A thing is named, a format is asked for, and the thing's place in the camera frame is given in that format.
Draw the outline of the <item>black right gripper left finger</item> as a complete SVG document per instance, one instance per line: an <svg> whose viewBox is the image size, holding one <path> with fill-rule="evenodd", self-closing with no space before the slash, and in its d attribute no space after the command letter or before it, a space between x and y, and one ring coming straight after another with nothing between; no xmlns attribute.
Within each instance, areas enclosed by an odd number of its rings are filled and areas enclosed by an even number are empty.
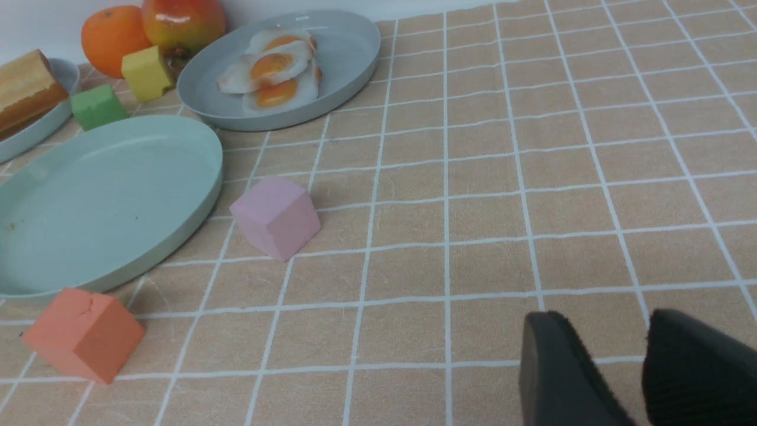
<svg viewBox="0 0 757 426"><path fill-rule="evenodd" d="M519 372L524 425L635 425L571 322L525 315Z"/></svg>

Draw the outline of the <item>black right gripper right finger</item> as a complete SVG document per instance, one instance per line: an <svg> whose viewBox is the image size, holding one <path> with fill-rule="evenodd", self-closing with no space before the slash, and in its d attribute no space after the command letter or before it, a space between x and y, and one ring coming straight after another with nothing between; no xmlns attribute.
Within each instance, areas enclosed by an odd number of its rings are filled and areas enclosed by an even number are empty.
<svg viewBox="0 0 757 426"><path fill-rule="evenodd" d="M654 425L754 425L756 352L692 316L657 308L642 394Z"/></svg>

